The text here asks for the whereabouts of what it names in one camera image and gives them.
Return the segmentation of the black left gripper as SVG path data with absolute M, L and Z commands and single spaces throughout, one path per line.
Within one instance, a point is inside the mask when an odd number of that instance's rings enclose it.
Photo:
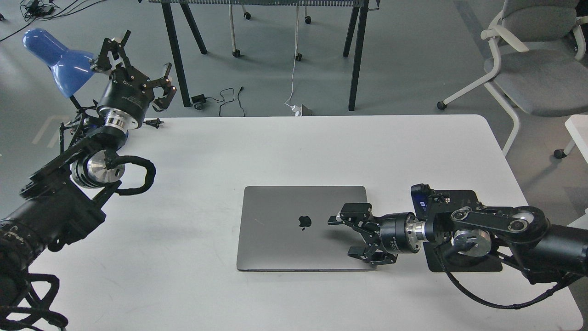
M 97 112 L 104 117 L 105 126 L 118 130 L 141 127 L 149 103 L 155 98 L 153 89 L 162 88 L 163 90 L 162 96 L 153 100 L 153 110 L 156 112 L 167 110 L 177 92 L 170 79 L 171 63 L 165 63 L 163 76 L 153 81 L 137 69 L 130 68 L 130 60 L 124 51 L 130 34 L 131 31 L 127 30 L 120 41 L 105 38 L 100 53 L 90 60 L 92 72 L 103 74 L 111 72 L 109 84 L 97 105 Z M 122 59 L 122 63 L 118 63 L 113 71 L 109 54 L 115 61 Z M 144 84 L 149 91 L 145 92 L 142 89 Z

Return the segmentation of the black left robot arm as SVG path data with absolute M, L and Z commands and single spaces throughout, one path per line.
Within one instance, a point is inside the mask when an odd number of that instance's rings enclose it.
M 45 249 L 59 251 L 103 224 L 102 207 L 113 194 L 142 194 L 154 183 L 151 161 L 117 152 L 128 132 L 145 122 L 149 105 L 167 109 L 176 88 L 170 63 L 156 80 L 130 64 L 124 50 L 129 37 L 126 31 L 120 40 L 105 38 L 95 57 L 69 49 L 44 29 L 23 36 L 25 48 L 48 66 L 77 113 L 59 131 L 72 130 L 69 147 L 32 174 L 20 191 L 25 203 L 1 220 L 2 330 L 35 330 L 44 319 L 64 331 L 67 318 L 50 310 L 59 279 L 31 273 L 29 266 Z

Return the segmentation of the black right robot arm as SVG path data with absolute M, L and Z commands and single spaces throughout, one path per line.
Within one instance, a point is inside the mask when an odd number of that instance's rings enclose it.
M 486 206 L 472 190 L 434 190 L 422 183 L 412 186 L 410 195 L 414 212 L 376 217 L 370 203 L 346 203 L 328 224 L 358 232 L 365 243 L 347 254 L 374 266 L 393 264 L 399 254 L 424 247 L 429 266 L 491 308 L 525 308 L 587 276 L 587 231 L 551 224 L 537 207 Z M 499 305 L 474 295 L 451 273 L 470 272 L 489 261 L 519 270 L 532 285 L 553 287 L 528 302 Z

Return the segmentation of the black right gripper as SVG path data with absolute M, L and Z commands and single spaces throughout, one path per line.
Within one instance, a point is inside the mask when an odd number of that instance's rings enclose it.
M 345 203 L 337 215 L 330 216 L 328 225 L 346 225 L 355 231 L 372 231 L 374 246 L 351 246 L 347 255 L 372 266 L 394 264 L 398 254 L 417 253 L 427 241 L 424 221 L 413 212 L 399 212 L 374 217 L 370 203 Z

